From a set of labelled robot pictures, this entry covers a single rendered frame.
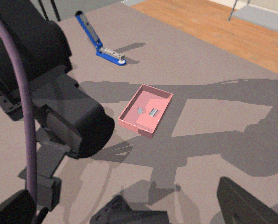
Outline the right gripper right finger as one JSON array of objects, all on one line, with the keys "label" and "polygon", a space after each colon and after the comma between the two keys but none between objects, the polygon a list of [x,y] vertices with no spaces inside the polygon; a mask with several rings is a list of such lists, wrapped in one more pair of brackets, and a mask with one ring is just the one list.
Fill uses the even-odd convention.
[{"label": "right gripper right finger", "polygon": [[278,213],[228,177],[220,177],[217,199],[225,224],[278,224]]}]

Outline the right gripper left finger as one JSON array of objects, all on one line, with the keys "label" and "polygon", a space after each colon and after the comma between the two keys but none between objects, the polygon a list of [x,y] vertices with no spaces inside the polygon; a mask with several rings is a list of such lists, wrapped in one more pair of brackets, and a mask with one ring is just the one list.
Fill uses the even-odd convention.
[{"label": "right gripper left finger", "polygon": [[19,190],[0,204],[0,224],[31,224],[35,210],[29,191]]}]

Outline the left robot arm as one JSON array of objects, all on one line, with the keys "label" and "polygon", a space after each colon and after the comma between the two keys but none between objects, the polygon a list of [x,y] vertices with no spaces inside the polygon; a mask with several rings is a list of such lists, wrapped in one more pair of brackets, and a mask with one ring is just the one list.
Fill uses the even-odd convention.
[{"label": "left robot arm", "polygon": [[[80,157],[98,153],[111,138],[115,122],[67,75],[73,69],[72,53],[63,30],[46,21],[30,0],[0,0],[0,19],[23,60],[34,118]],[[1,37],[0,107],[7,115],[22,109],[13,62]]]}]

